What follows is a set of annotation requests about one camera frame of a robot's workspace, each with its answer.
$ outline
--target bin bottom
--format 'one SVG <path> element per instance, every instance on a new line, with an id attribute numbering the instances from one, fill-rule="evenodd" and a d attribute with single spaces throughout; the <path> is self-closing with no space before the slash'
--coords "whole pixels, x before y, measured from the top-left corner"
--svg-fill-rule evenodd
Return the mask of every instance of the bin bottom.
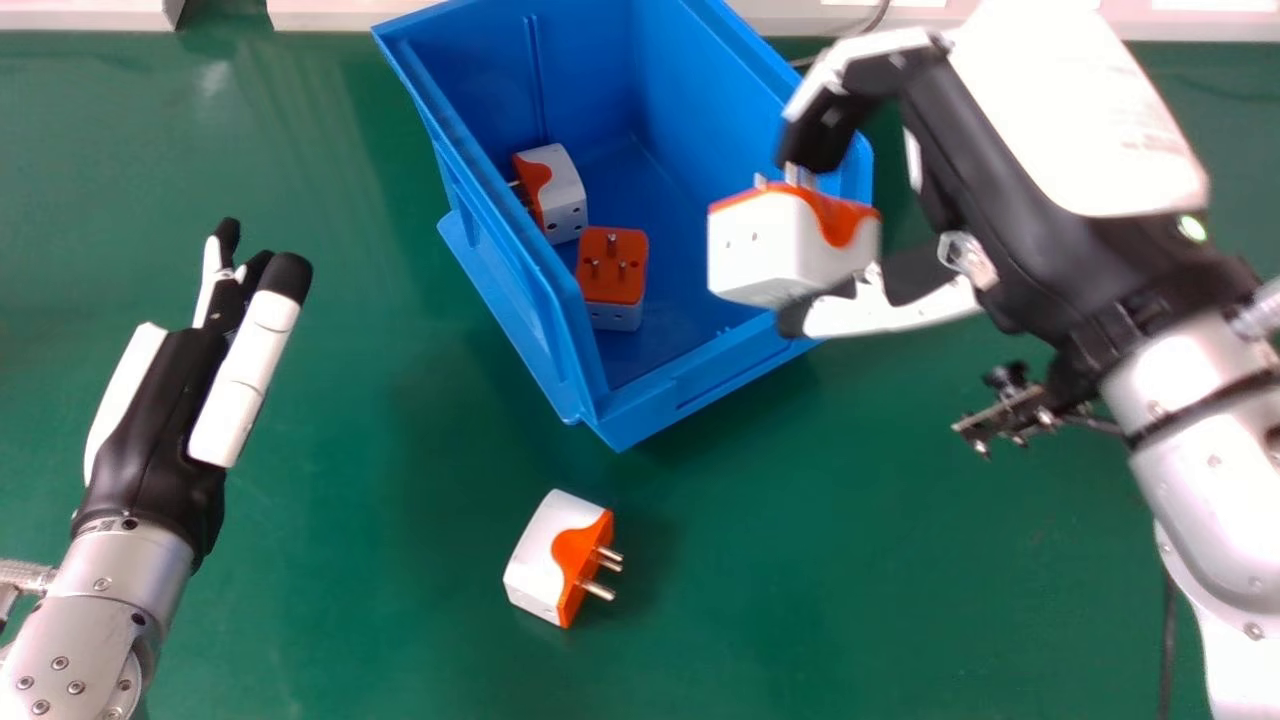
<path id="1" fill-rule="evenodd" d="M 636 137 L 573 149 L 593 225 L 649 236 L 644 319 L 634 333 L 596 331 L 605 380 L 617 389 L 763 313 L 707 290 L 707 205 L 677 182 Z M 557 247 L 573 274 L 577 243 Z M 585 307 L 579 311 L 586 313 Z"/>

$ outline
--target metal prong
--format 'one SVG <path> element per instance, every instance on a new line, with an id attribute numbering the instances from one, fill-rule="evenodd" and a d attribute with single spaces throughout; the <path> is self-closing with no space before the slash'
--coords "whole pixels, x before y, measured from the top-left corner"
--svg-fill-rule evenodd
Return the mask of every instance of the metal prong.
<path id="1" fill-rule="evenodd" d="M 602 585 L 599 583 L 591 582 L 591 580 L 582 580 L 579 584 L 582 585 L 582 589 L 585 589 L 586 592 L 594 594 L 595 597 L 598 597 L 598 598 L 600 598 L 600 600 L 603 600 L 605 602 L 613 602 L 613 598 L 618 597 L 618 593 L 613 592 L 612 589 L 609 589 L 609 588 L 607 588 L 607 587 L 604 587 L 604 585 Z"/>

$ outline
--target white panel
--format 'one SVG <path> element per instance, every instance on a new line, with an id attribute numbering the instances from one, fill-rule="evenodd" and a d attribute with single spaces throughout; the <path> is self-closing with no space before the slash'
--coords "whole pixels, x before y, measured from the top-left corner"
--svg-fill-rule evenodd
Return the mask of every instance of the white panel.
<path id="1" fill-rule="evenodd" d="M 184 0 L 0 0 L 0 29 L 148 31 L 178 27 Z"/>
<path id="2" fill-rule="evenodd" d="M 268 0 L 266 8 L 279 31 L 367 32 L 379 22 L 440 1 L 443 0 Z M 1125 40 L 1280 42 L 1277 0 L 1078 1 L 1101 10 Z M 881 27 L 956 27 L 969 17 L 977 3 L 978 0 L 893 0 L 893 9 L 884 17 Z M 1162 8 L 1198 3 L 1199 6 L 1212 5 L 1219 12 L 1156 9 L 1153 3 Z M 865 19 L 874 8 L 874 0 L 728 0 L 728 4 L 756 32 L 767 37 L 837 36 Z M 1239 8 L 1245 5 L 1252 12 L 1240 12 Z"/>

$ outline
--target black fingertip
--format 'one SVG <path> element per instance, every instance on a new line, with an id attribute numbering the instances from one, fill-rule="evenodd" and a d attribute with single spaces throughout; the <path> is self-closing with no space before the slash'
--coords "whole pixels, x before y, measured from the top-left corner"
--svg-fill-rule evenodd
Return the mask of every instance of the black fingertip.
<path id="1" fill-rule="evenodd" d="M 262 273 L 257 283 L 259 292 L 274 292 L 302 305 L 311 291 L 311 263 L 292 252 L 280 252 Z"/>
<path id="2" fill-rule="evenodd" d="M 218 245 L 221 247 L 224 268 L 232 266 L 232 258 L 236 249 L 239 247 L 239 220 L 236 218 L 223 218 L 223 222 L 218 223 L 218 229 L 214 231 L 214 237 L 218 238 Z"/>

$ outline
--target blue container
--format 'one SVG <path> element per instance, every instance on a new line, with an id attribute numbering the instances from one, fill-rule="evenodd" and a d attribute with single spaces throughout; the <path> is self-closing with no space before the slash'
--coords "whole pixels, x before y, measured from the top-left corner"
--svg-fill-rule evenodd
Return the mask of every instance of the blue container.
<path id="1" fill-rule="evenodd" d="M 435 145 L 439 231 L 561 419 L 622 451 L 812 348 L 707 290 L 707 209 L 778 178 L 799 74 L 722 0 L 451 0 L 374 28 Z M 513 152 L 563 143 L 594 224 L 650 241 L 644 322 L 595 332 L 508 187 Z M 870 202 L 861 137 L 826 192 Z"/>

